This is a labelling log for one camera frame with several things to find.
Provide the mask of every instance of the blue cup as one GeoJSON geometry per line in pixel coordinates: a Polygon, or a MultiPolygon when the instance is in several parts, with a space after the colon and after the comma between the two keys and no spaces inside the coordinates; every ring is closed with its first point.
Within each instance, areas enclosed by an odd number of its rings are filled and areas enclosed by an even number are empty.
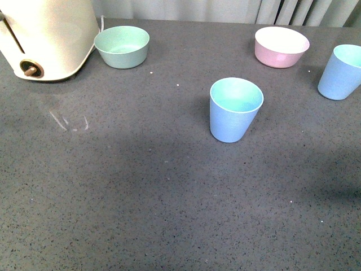
{"type": "Polygon", "coordinates": [[[263,93],[254,83],[223,78],[210,88],[210,131],[219,141],[240,140],[263,103],[263,93]]]}
{"type": "Polygon", "coordinates": [[[328,99],[343,100],[361,85],[361,46],[338,45],[325,67],[318,91],[328,99]]]}

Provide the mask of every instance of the mint green bowl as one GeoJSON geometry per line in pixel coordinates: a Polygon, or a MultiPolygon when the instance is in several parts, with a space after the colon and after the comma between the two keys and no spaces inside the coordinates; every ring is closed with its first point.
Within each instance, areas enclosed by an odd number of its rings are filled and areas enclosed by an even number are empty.
{"type": "Polygon", "coordinates": [[[112,27],[95,37],[94,46],[109,66],[117,69],[134,68],[147,57],[149,34],[138,27],[112,27]]]}

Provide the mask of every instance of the speckled countertop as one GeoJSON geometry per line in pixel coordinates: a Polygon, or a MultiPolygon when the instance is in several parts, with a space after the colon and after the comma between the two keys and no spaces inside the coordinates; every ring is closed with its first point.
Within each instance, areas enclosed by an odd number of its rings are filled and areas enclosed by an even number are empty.
{"type": "Polygon", "coordinates": [[[261,25],[115,25],[150,34],[142,65],[94,51],[39,83],[0,55],[0,270],[361,270],[361,89],[316,89],[360,29],[292,27],[311,47],[273,69],[254,56],[261,25]],[[224,77],[265,95],[232,144],[209,131],[224,77]]]}

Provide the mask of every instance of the white appliance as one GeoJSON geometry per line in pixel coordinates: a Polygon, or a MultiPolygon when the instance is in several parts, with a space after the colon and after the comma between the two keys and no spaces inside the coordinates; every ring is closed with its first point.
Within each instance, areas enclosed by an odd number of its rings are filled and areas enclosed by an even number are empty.
{"type": "Polygon", "coordinates": [[[0,0],[0,10],[0,50],[23,79],[75,74],[99,33],[91,0],[0,0]]]}

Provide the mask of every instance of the curtain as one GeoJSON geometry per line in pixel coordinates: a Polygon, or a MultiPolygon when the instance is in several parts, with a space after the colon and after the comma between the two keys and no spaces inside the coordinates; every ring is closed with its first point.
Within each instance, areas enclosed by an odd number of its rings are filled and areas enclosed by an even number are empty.
{"type": "Polygon", "coordinates": [[[361,27],[361,0],[92,1],[96,16],[107,18],[361,27]]]}

